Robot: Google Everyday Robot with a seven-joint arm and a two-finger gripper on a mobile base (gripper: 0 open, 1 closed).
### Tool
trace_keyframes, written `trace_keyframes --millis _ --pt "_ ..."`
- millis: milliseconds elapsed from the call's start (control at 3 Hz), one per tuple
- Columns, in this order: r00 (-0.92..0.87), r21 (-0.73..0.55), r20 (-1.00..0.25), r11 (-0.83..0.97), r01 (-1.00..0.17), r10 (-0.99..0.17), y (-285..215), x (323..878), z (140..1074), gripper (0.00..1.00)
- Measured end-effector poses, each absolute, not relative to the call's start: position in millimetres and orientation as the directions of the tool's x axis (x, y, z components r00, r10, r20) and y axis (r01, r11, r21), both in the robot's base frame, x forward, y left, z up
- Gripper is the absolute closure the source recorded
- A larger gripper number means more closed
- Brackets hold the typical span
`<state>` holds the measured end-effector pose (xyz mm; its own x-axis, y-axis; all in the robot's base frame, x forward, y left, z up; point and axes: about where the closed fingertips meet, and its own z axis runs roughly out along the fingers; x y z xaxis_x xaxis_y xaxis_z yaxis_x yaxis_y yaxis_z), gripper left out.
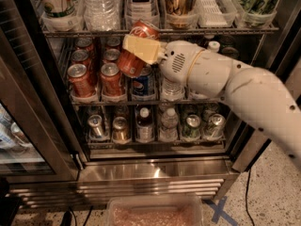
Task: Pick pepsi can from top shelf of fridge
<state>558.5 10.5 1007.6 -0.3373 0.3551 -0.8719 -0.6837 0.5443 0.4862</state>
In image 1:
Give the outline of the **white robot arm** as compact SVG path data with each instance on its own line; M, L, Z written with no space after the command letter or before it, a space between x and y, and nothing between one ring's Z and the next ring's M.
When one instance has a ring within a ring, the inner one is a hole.
M131 35L123 49L206 97L218 98L239 119L261 131L301 164L301 110L273 73L185 40L163 42Z

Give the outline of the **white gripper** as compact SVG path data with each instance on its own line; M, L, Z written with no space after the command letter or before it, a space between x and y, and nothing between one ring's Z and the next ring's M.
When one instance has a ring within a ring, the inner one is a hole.
M165 42L126 35L122 48L148 64L159 63L162 75L168 80L186 85L187 75L203 48L197 44L175 40Z

